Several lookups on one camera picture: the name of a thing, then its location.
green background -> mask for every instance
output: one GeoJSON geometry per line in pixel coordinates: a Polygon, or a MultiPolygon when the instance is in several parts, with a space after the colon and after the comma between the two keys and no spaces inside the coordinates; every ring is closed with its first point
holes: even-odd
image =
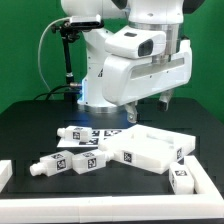
{"type": "MultiPolygon", "coordinates": [[[[193,72],[188,85],[176,97],[196,99],[224,122],[224,1],[206,0],[194,14],[185,16],[184,34],[190,37],[193,72]]],[[[46,92],[37,66],[42,32],[64,17],[60,0],[4,0],[0,7],[0,112],[16,101],[32,100],[46,92]]],[[[124,20],[107,20],[106,28],[119,30],[124,20]]],[[[83,39],[71,47],[77,81],[86,72],[83,39]]],[[[48,32],[42,48],[42,70],[51,88],[64,84],[65,66],[59,34],[48,32]]]]}

black cable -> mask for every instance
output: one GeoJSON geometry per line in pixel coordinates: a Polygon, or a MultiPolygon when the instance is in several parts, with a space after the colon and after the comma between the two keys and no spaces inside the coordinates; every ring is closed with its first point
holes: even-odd
{"type": "MultiPolygon", "coordinates": [[[[64,94],[64,93],[67,93],[66,91],[63,91],[63,92],[56,92],[56,93],[51,93],[51,95],[55,95],[55,94],[64,94]]],[[[74,94],[81,94],[80,93],[80,90],[77,90],[77,91],[70,91],[70,93],[74,93],[74,94]]],[[[46,96],[48,95],[49,93],[42,93],[42,94],[39,94],[38,96],[36,96],[33,100],[37,100],[38,98],[40,98],[41,96],[46,96]]]]}
{"type": "Polygon", "coordinates": [[[54,89],[52,89],[46,96],[45,100],[49,100],[49,98],[51,97],[52,93],[54,93],[55,91],[59,90],[59,89],[63,89],[63,88],[68,88],[70,87],[70,85],[66,84],[66,85],[60,85],[55,87],[54,89]]]}

cable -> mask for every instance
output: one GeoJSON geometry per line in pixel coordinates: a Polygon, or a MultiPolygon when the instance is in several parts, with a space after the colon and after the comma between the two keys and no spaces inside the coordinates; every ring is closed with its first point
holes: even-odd
{"type": "Polygon", "coordinates": [[[62,18],[62,19],[55,20],[54,22],[50,23],[47,26],[47,28],[44,30],[44,32],[43,32],[43,34],[40,38],[39,47],[38,47],[38,71],[39,71],[40,78],[42,79],[43,83],[45,84],[45,86],[47,87],[47,90],[49,92],[51,91],[51,88],[47,84],[47,82],[46,82],[46,80],[43,76],[42,69],[41,69],[41,48],[42,48],[43,40],[44,40],[44,37],[45,37],[47,31],[51,28],[52,25],[54,25],[55,23],[61,22],[61,21],[68,20],[69,18],[70,17],[65,17],[65,18],[62,18]]]}
{"type": "MultiPolygon", "coordinates": [[[[55,93],[51,93],[51,95],[55,95],[55,94],[64,94],[64,93],[67,93],[66,91],[63,91],[63,92],[55,92],[55,93]]],[[[81,94],[80,93],[80,90],[77,90],[77,91],[70,91],[70,93],[74,93],[74,94],[81,94]]],[[[41,96],[46,96],[48,95],[49,93],[42,93],[42,94],[39,94],[38,96],[36,96],[33,100],[37,100],[38,98],[40,98],[41,96]]]]}
{"type": "Polygon", "coordinates": [[[45,100],[49,100],[49,98],[51,97],[52,93],[54,93],[55,91],[59,90],[59,89],[63,89],[63,88],[67,88],[67,87],[70,87],[69,84],[66,84],[66,85],[60,85],[60,86],[57,86],[55,87],[54,89],[52,89],[46,96],[45,100]]]}

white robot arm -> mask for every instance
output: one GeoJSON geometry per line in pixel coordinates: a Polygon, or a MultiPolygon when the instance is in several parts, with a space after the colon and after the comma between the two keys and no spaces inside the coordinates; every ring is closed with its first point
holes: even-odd
{"type": "MultiPolygon", "coordinates": [[[[188,0],[188,10],[203,1],[188,0]]],[[[104,28],[84,34],[89,69],[79,104],[97,110],[125,105],[128,120],[134,123],[137,101],[162,93],[160,107],[167,110],[173,88],[191,77],[190,40],[181,40],[184,0],[61,0],[61,4],[70,16],[119,18],[123,11],[128,15],[128,25],[116,34],[104,28]]]]}

black tabletop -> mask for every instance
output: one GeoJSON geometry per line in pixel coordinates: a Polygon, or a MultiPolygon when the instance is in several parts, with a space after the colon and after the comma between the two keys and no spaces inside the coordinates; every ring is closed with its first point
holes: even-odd
{"type": "MultiPolygon", "coordinates": [[[[224,125],[192,99],[172,99],[169,110],[157,111],[156,99],[137,107],[139,124],[196,136],[192,153],[224,197],[224,125]]],[[[168,172],[163,175],[110,161],[107,167],[78,175],[73,170],[32,177],[29,167],[44,155],[62,150],[73,153],[90,148],[57,148],[57,129],[69,125],[93,129],[126,129],[126,112],[93,114],[65,101],[21,101],[0,115],[0,160],[13,161],[13,176],[1,199],[173,194],[168,172]]],[[[176,220],[138,223],[224,223],[224,220],[176,220]]]]}

